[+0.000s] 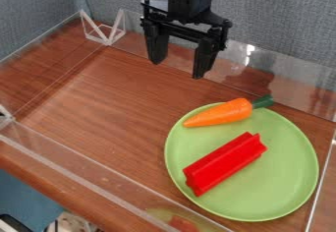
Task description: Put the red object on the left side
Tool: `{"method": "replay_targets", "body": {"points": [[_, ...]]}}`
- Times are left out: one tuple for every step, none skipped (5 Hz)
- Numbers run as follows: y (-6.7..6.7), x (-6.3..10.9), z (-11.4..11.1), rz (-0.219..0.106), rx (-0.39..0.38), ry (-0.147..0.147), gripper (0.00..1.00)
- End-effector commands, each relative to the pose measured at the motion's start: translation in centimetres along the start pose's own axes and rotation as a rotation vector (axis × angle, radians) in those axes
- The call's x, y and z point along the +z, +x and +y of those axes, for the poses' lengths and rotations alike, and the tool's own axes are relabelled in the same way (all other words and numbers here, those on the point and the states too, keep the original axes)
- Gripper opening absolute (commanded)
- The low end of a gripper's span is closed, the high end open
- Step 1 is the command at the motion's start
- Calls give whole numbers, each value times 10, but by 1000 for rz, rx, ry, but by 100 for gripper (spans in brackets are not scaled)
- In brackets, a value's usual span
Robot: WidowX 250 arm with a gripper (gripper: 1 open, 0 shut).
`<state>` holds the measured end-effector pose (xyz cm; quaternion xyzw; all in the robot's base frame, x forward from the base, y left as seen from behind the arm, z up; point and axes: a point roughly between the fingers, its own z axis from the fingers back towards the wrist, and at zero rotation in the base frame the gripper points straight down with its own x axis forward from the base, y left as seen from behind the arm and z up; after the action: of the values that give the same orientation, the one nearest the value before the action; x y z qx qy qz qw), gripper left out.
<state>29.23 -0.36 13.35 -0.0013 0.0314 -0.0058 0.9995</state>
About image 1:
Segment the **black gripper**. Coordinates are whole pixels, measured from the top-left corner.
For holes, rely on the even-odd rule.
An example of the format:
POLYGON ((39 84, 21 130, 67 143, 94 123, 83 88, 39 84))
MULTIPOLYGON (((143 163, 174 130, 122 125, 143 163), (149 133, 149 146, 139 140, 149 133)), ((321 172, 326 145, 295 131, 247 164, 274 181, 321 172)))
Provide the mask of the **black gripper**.
POLYGON ((142 27, 146 54, 157 65, 167 54, 169 36, 194 42, 193 78, 199 79, 210 70, 218 50, 225 48, 226 34, 231 22, 221 18, 209 9, 203 9, 191 18, 182 19, 167 13, 167 2, 142 0, 142 27))

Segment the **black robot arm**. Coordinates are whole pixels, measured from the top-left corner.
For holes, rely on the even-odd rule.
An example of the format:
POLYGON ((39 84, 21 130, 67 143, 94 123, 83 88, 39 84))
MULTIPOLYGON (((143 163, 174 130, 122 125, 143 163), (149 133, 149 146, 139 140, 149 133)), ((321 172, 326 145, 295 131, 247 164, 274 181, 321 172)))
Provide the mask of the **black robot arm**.
POLYGON ((166 58, 170 35, 194 42, 193 78, 199 79, 225 48, 231 21, 210 11, 210 0, 141 0, 139 4, 147 59, 157 65, 166 58))

